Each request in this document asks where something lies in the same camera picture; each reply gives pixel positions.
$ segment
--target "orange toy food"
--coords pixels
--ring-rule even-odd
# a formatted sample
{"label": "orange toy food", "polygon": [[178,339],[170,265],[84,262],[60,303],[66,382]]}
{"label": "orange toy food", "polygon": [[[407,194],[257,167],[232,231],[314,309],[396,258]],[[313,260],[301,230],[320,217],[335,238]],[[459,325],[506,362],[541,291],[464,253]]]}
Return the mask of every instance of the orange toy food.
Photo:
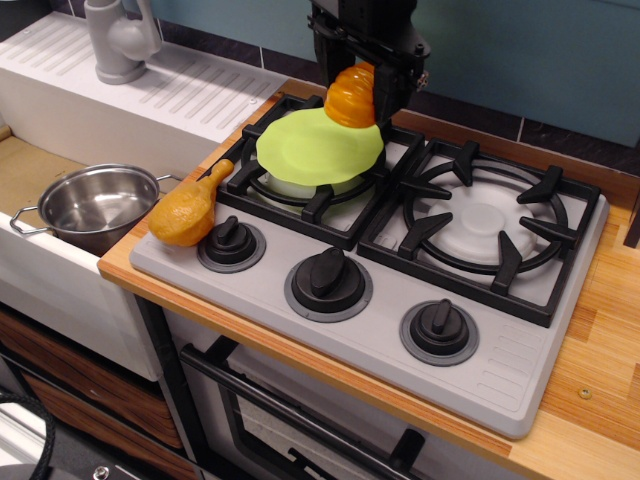
{"label": "orange toy food", "polygon": [[149,214],[149,231],[169,245],[197,244],[213,228],[216,189],[231,172],[233,162],[220,160],[208,177],[169,192]]}
{"label": "orange toy food", "polygon": [[340,125],[353,128],[376,123],[373,106],[373,65],[362,62],[346,68],[331,84],[324,105],[327,115]]}

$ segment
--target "white faucet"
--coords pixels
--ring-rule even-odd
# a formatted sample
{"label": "white faucet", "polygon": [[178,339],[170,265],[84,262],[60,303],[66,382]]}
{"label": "white faucet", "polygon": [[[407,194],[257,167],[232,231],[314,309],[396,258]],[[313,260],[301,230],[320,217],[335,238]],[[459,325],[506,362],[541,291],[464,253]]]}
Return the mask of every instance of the white faucet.
{"label": "white faucet", "polygon": [[96,74],[120,85],[139,78],[145,63],[162,46],[151,12],[151,0],[137,0],[142,20],[129,20],[122,0],[85,0],[89,36],[96,55]]}

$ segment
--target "metal pot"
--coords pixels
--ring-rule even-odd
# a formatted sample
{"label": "metal pot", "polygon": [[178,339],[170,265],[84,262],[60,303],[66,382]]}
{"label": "metal pot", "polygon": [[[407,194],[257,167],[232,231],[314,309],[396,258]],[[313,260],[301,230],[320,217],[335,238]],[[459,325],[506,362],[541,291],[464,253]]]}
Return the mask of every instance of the metal pot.
{"label": "metal pot", "polygon": [[[158,182],[146,170],[119,164],[87,167],[51,184],[37,207],[18,210],[9,222],[22,235],[52,230],[61,240],[102,256],[144,217],[158,200]],[[17,225],[23,212],[38,210],[45,228],[24,230]]]}

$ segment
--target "burner grate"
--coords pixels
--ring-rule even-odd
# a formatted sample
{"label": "burner grate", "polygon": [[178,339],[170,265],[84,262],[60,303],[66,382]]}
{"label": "burner grate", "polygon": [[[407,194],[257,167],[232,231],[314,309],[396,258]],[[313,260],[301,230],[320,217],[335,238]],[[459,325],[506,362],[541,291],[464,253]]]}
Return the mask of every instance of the burner grate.
{"label": "burner grate", "polygon": [[[431,166],[435,158],[443,163]],[[520,225],[548,242],[527,258],[514,245],[509,235],[496,232],[498,262],[473,262],[439,248],[432,238],[448,228],[451,212],[416,218],[416,207],[422,199],[437,199],[442,204],[452,198],[451,192],[437,183],[443,175],[456,178],[458,184],[473,188],[482,182],[479,172],[488,172],[490,181],[520,190],[518,204],[544,204],[553,212],[555,222],[521,217]],[[358,254],[400,272],[466,296],[529,322],[549,327],[569,277],[582,236],[589,224],[600,191],[591,185],[562,177],[562,170],[552,166],[546,172],[480,153],[479,145],[468,142],[463,147],[440,140],[429,142],[424,155],[407,169],[396,188],[365,231],[358,244]],[[568,217],[565,202],[576,199],[583,206],[580,217]],[[395,248],[388,246],[387,225],[401,211],[406,225],[404,236]],[[533,302],[512,292],[511,286],[524,272],[543,270],[549,262],[561,264],[552,281],[546,302]]]}
{"label": "burner grate", "polygon": [[[269,124],[288,112],[320,108],[322,105],[320,97],[303,100],[285,95],[255,125],[245,127],[242,138],[221,157],[228,158],[241,168],[236,168],[235,175],[220,186],[217,198],[226,205],[277,225],[335,247],[351,250],[375,215],[377,206],[388,195],[400,170],[410,164],[423,149],[424,136],[394,127],[390,123],[381,127],[385,144],[403,145],[406,152],[398,163],[390,165],[383,151],[376,164],[360,175],[360,182],[344,192],[338,192],[332,185],[317,187],[310,198],[275,191],[262,180],[267,172],[255,158],[257,139]],[[330,216],[340,208],[354,210],[355,218],[349,220],[343,228],[325,222],[326,214]]]}

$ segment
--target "butcher block counter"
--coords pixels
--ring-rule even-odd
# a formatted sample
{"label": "butcher block counter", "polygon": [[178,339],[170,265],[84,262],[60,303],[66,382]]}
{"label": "butcher block counter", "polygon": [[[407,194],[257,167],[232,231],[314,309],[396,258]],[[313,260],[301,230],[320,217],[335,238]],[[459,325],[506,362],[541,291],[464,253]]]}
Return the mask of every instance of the butcher block counter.
{"label": "butcher block counter", "polygon": [[[315,86],[287,82],[306,98]],[[293,366],[425,431],[530,478],[640,479],[640,250],[623,245],[640,179],[429,117],[400,112],[398,126],[517,159],[599,186],[611,211],[540,410],[528,436],[509,440],[281,334],[134,270],[129,254],[147,233],[143,220],[98,263],[106,279],[248,347]],[[195,181],[239,138],[234,133],[185,182]]]}

